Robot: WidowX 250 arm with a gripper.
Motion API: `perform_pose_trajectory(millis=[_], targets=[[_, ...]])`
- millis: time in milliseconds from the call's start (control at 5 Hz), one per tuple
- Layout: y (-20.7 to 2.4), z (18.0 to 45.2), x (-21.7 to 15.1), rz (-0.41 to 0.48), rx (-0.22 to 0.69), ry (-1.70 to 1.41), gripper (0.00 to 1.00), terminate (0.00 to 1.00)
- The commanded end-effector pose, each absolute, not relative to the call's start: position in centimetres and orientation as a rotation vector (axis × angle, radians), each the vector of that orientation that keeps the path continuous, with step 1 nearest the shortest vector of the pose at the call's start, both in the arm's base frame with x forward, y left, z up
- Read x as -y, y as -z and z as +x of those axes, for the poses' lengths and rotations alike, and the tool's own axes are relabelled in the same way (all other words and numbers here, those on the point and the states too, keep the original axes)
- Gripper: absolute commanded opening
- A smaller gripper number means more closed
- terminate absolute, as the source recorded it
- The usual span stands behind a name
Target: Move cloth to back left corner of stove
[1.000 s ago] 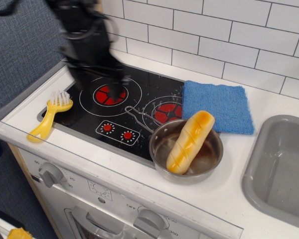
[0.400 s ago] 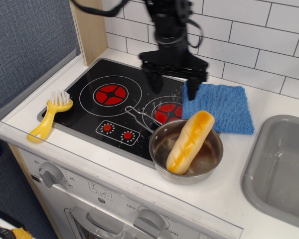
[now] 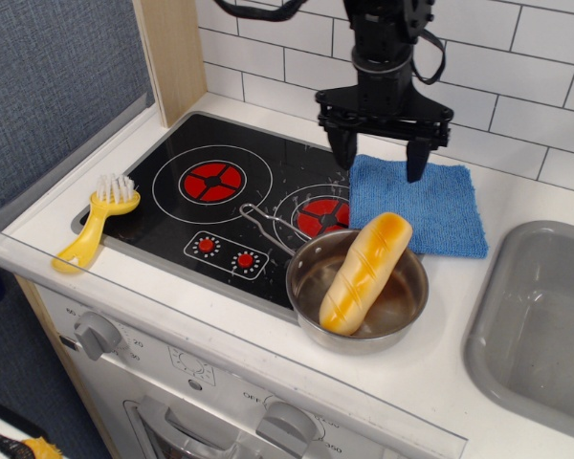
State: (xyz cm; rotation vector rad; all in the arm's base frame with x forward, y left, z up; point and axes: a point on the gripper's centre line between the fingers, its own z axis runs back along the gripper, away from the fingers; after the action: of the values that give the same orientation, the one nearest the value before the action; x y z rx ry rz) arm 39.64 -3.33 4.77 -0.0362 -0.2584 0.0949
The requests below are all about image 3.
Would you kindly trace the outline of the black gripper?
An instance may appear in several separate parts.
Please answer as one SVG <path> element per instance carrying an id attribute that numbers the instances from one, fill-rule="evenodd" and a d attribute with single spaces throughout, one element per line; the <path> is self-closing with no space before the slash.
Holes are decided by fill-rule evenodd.
<path id="1" fill-rule="evenodd" d="M 415 88 L 409 67 L 385 74 L 360 70 L 357 83 L 316 93 L 319 123 L 337 164 L 348 170 L 357 155 L 357 136 L 407 141 L 407 180 L 421 180 L 431 149 L 449 143 L 453 110 Z"/>

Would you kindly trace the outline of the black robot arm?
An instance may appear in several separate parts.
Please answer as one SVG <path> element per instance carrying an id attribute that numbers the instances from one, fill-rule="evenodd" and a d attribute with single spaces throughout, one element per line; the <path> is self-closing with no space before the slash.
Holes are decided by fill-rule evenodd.
<path id="1" fill-rule="evenodd" d="M 443 43 L 426 26 L 433 19 L 430 1 L 347 1 L 354 33 L 351 61 L 354 86 L 317 92 L 319 124 L 337 163 L 350 168 L 359 134 L 401 140 L 407 144 L 407 179 L 424 173 L 430 153 L 449 141 L 453 110 L 420 94 L 415 81 L 432 85 L 444 69 L 423 77 L 413 61 L 421 39 L 438 49 Z"/>

